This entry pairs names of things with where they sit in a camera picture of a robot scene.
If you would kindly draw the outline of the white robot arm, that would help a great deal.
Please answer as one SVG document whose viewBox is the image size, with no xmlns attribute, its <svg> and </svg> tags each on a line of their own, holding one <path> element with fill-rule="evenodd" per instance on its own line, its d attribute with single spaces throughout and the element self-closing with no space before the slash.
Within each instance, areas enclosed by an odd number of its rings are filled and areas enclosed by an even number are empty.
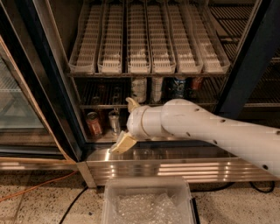
<svg viewBox="0 0 280 224">
<path fill-rule="evenodd" d="M 173 99 L 162 106 L 141 106 L 126 99 L 127 129 L 110 148 L 122 154 L 139 140 L 176 137 L 214 144 L 273 176 L 280 177 L 279 129 L 240 122 L 214 115 L 184 99 Z"/>
</svg>

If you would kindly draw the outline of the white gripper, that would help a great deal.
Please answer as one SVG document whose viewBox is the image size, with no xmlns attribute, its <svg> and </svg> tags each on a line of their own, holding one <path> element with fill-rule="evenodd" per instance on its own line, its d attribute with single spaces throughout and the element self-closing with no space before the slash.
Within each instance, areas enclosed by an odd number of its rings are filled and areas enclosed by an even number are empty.
<svg viewBox="0 0 280 224">
<path fill-rule="evenodd" d="M 140 106 L 131 97 L 127 97 L 125 101 L 128 103 L 128 111 L 130 112 L 127 121 L 129 132 L 121 131 L 116 143 L 109 149 L 111 154 L 123 154 L 128 151 L 137 143 L 135 137 L 137 139 L 152 139 L 164 135 L 161 126 L 162 106 Z"/>
</svg>

